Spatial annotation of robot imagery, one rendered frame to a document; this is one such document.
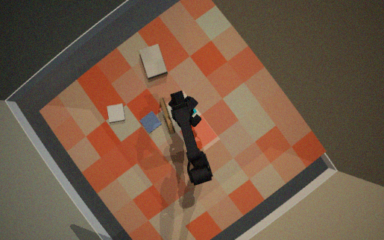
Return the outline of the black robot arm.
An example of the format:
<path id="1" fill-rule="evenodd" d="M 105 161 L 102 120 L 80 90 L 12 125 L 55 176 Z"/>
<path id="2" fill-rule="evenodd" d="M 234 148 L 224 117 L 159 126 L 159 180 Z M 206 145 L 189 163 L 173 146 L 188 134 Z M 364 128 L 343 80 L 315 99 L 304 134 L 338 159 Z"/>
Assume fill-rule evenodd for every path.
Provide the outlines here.
<path id="1" fill-rule="evenodd" d="M 181 127 L 183 139 L 186 145 L 186 156 L 188 159 L 187 173 L 191 183 L 198 185 L 212 180 L 213 173 L 210 168 L 210 164 L 207 160 L 206 154 L 203 151 L 200 152 L 197 147 L 194 134 L 192 132 L 192 112 L 198 105 L 198 102 L 191 96 L 184 98 L 182 90 L 170 94 L 173 107 L 171 107 L 172 118 Z M 189 171 L 190 165 L 193 165 L 193 169 Z M 208 168 L 209 166 L 209 168 Z"/>

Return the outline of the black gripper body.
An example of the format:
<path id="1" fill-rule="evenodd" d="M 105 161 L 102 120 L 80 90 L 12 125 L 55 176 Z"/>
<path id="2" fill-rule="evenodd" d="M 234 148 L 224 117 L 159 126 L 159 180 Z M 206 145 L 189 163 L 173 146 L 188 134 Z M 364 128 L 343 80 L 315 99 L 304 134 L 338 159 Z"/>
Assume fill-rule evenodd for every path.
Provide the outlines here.
<path id="1" fill-rule="evenodd" d="M 170 100 L 169 106 L 170 107 L 174 106 L 172 100 Z M 194 118 L 191 116 L 191 118 L 192 118 L 192 124 L 191 125 L 193 127 L 195 127 L 201 121 L 201 117 L 198 114 L 196 114 L 196 116 Z"/>

